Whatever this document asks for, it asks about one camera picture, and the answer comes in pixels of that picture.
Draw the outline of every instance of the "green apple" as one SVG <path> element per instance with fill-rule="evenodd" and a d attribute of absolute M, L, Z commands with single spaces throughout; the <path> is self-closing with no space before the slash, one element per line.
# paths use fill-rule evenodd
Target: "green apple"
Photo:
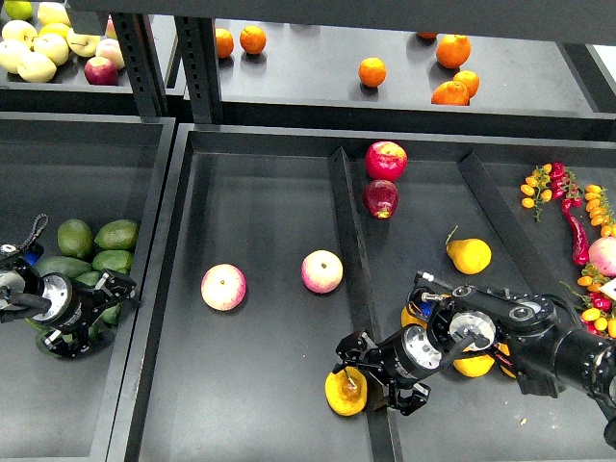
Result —
<path fill-rule="evenodd" d="M 10 19 L 21 19 L 22 21 L 30 19 L 33 13 L 30 2 L 18 2 L 16 0 L 4 2 L 4 11 L 7 12 Z"/>

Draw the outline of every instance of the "red apple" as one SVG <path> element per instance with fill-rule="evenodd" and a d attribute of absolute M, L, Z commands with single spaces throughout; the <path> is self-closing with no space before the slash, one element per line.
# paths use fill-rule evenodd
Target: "red apple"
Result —
<path fill-rule="evenodd" d="M 327 294 L 338 287 L 343 279 L 343 264 L 328 250 L 316 250 L 301 264 L 301 280 L 317 294 Z"/>
<path fill-rule="evenodd" d="M 90 85 L 117 85 L 117 69 L 107 58 L 90 58 L 85 67 L 86 80 Z"/>
<path fill-rule="evenodd" d="M 211 267 L 201 280 L 203 301 L 215 310 L 232 310 L 242 302 L 245 294 L 244 274 L 233 265 Z"/>
<path fill-rule="evenodd" d="M 373 217 L 389 218 L 398 206 L 398 188 L 391 181 L 371 181 L 364 189 L 364 204 Z"/>
<path fill-rule="evenodd" d="M 393 141 L 376 142 L 366 154 L 366 171 L 372 180 L 396 181 L 407 163 L 406 152 Z"/>

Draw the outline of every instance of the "orange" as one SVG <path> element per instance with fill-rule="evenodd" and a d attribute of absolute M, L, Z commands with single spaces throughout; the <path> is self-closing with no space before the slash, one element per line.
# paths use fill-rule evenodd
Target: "orange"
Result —
<path fill-rule="evenodd" d="M 418 32 L 417 35 L 424 40 L 434 40 L 439 34 L 437 32 Z"/>
<path fill-rule="evenodd" d="M 468 106 L 470 99 L 469 91 L 460 82 L 445 82 L 432 93 L 432 104 Z"/>
<path fill-rule="evenodd" d="M 366 58 L 359 64 L 359 80 L 366 87 L 376 88 L 383 83 L 387 75 L 387 68 L 378 58 Z"/>
<path fill-rule="evenodd" d="M 469 98 L 475 96 L 479 89 L 479 76 L 471 70 L 461 70 L 453 76 L 453 82 L 464 84 L 469 91 Z"/>
<path fill-rule="evenodd" d="M 266 33 L 257 26 L 246 26 L 240 33 L 240 45 L 249 55 L 258 55 L 266 47 Z"/>
<path fill-rule="evenodd" d="M 436 48 L 436 59 L 447 69 L 456 69 L 471 56 L 471 42 L 467 36 L 447 34 Z"/>
<path fill-rule="evenodd" d="M 231 56 L 233 51 L 233 36 L 226 29 L 220 27 L 216 28 L 216 49 L 218 51 L 218 57 L 225 59 Z"/>

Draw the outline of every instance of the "robotic arm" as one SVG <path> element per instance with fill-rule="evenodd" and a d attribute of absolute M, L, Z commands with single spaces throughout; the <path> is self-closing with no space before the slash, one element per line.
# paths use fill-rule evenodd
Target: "robotic arm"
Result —
<path fill-rule="evenodd" d="M 93 288 L 58 272 L 40 276 L 32 264 L 43 251 L 35 242 L 42 218 L 23 244 L 0 245 L 0 322 L 29 319 L 45 331 L 39 347 L 72 359 L 90 349 L 89 329 L 103 312 L 135 296 L 136 283 L 110 269 Z"/>
<path fill-rule="evenodd" d="M 420 280 L 448 294 L 418 287 Z M 379 345 L 362 330 L 336 348 L 342 364 L 334 373 L 353 366 L 388 388 L 387 402 L 377 408 L 407 416 L 429 398 L 421 380 L 455 359 L 487 353 L 515 375 L 524 395 L 557 398 L 567 386 L 584 392 L 607 417 L 603 436 L 616 449 L 616 343 L 589 333 L 564 301 L 507 290 L 500 295 L 470 285 L 453 288 L 425 272 L 417 273 L 407 301 L 426 327 L 409 324 Z M 429 317 L 419 309 L 426 304 Z M 509 355 L 498 349 L 500 343 L 508 345 Z"/>

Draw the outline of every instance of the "shelf compartment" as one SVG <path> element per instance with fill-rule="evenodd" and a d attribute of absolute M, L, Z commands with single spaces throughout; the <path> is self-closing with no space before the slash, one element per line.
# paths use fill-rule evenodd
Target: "shelf compartment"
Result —
<path fill-rule="evenodd" d="M 45 213 L 49 224 L 38 242 L 46 255 L 60 255 L 57 230 L 69 218 L 94 232 L 114 219 L 134 219 L 141 230 L 131 277 L 146 305 L 172 132 L 171 119 L 0 114 L 3 242 L 22 242 Z M 26 321 L 0 325 L 0 460 L 106 460 L 134 321 L 135 311 L 125 310 L 114 342 L 74 361 L 42 354 Z"/>

